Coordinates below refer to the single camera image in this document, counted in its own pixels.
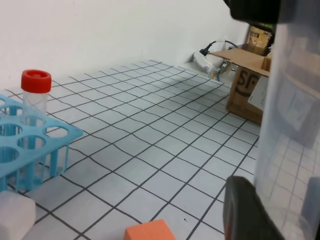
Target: box flap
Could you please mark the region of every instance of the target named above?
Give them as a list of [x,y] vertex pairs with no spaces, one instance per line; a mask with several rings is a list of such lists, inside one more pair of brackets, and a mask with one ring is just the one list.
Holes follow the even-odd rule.
[[263,56],[242,50],[240,48],[233,48],[225,51],[216,51],[216,52],[211,52],[210,54],[220,58],[224,58],[228,62],[250,69],[261,75],[264,75],[267,77],[269,76],[268,71],[261,69],[261,67],[263,67],[263,63],[265,60],[265,57]]

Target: blue test tube rack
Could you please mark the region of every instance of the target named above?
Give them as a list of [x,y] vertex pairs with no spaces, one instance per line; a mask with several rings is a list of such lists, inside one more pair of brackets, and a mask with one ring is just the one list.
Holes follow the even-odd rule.
[[[32,190],[43,183],[45,172],[50,177],[62,174],[68,166],[69,143],[83,131],[53,117],[25,116],[22,103],[1,94],[0,100],[0,192],[8,190],[8,183],[16,192]],[[55,137],[50,130],[63,130],[65,135]],[[59,166],[62,148],[65,157]]]

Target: white paper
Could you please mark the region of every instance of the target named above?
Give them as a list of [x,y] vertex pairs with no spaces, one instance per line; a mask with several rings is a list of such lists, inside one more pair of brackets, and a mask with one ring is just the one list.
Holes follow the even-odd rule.
[[265,109],[268,79],[266,76],[261,76],[248,99],[248,103],[262,111]]

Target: red cap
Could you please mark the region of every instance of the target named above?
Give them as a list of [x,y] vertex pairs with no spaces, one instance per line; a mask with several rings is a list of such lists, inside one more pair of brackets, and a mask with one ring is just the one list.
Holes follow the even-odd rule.
[[51,75],[41,70],[25,70],[21,76],[21,88],[33,94],[46,94],[51,90]]

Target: clear plastic bin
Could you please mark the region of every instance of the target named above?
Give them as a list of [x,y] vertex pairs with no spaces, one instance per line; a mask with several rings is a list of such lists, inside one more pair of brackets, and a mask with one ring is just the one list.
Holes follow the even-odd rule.
[[254,184],[285,239],[312,240],[320,222],[320,1],[293,3],[282,1],[280,21],[292,16],[276,30]]

